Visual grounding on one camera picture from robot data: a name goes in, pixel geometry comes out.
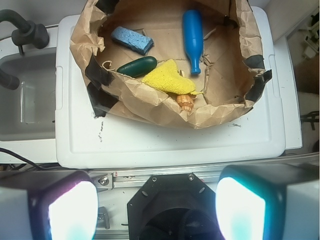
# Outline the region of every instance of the cardboard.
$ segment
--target cardboard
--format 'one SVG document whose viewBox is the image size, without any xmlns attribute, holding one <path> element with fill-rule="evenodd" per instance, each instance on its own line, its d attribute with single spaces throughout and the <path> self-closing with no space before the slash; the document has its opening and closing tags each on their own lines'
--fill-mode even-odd
<svg viewBox="0 0 320 240">
<path fill-rule="evenodd" d="M 196 76 L 190 74 L 183 44 L 182 15 L 190 9 L 201 12 L 204 35 L 201 74 Z M 174 94 L 141 83 L 143 76 L 115 72 L 142 57 L 111 40 L 118 26 L 151 37 L 154 46 L 147 56 L 155 57 L 158 66 L 174 59 L 196 91 L 204 92 L 191 112 L 180 108 Z M 264 69 L 260 33 L 246 0 L 88 0 L 70 50 L 87 88 L 94 85 L 102 92 L 88 91 L 97 116 L 115 114 L 164 127 L 201 129 L 239 118 L 252 109 L 272 78 Z M 103 101 L 104 95 L 114 100 Z"/>
</svg>

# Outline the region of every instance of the sink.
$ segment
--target sink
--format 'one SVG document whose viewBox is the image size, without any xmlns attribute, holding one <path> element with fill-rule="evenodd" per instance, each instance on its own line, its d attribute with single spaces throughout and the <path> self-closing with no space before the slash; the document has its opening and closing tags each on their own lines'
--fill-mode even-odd
<svg viewBox="0 0 320 240">
<path fill-rule="evenodd" d="M 0 69 L 20 80 L 16 90 L 0 86 L 0 141 L 54 139 L 56 48 L 5 56 Z"/>
</svg>

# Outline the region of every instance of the blue sponge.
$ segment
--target blue sponge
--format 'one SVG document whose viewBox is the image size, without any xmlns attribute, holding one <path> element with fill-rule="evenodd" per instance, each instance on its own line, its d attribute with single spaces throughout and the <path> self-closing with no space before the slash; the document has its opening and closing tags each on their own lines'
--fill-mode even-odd
<svg viewBox="0 0 320 240">
<path fill-rule="evenodd" d="M 122 26 L 118 26 L 111 33 L 111 38 L 115 42 L 120 43 L 142 55 L 146 55 L 154 44 L 151 37 L 143 36 L 138 32 L 126 29 Z"/>
</svg>

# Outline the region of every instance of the faucet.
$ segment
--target faucet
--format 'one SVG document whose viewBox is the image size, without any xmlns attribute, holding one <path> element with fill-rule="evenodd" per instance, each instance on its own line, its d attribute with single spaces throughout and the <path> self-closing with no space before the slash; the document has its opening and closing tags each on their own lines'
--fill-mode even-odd
<svg viewBox="0 0 320 240">
<path fill-rule="evenodd" d="M 18 46 L 19 53 L 23 56 L 23 45 L 32 44 L 37 49 L 43 49 L 49 43 L 49 35 L 43 24 L 35 24 L 33 21 L 26 21 L 17 12 L 4 9 L 0 10 L 0 23 L 7 21 L 12 23 L 17 30 L 11 34 L 14 45 Z M 15 90 L 19 87 L 20 81 L 17 77 L 9 75 L 0 69 L 0 85 L 6 89 Z"/>
<path fill-rule="evenodd" d="M 10 9 L 0 10 L 0 23 L 3 21 L 8 21 L 17 28 L 12 32 L 11 38 L 14 45 L 18 46 L 20 55 L 24 55 L 23 45 L 32 44 L 37 49 L 43 49 L 48 45 L 49 35 L 43 24 L 26 21 Z"/>
</svg>

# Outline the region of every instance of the blue plastic bottle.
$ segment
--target blue plastic bottle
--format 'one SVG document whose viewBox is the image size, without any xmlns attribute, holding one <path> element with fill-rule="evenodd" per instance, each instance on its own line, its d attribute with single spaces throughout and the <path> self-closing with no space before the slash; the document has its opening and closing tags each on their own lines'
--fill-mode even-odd
<svg viewBox="0 0 320 240">
<path fill-rule="evenodd" d="M 202 19 L 198 10 L 189 10 L 183 14 L 184 50 L 191 62 L 191 74 L 200 74 L 199 61 L 204 49 Z"/>
</svg>

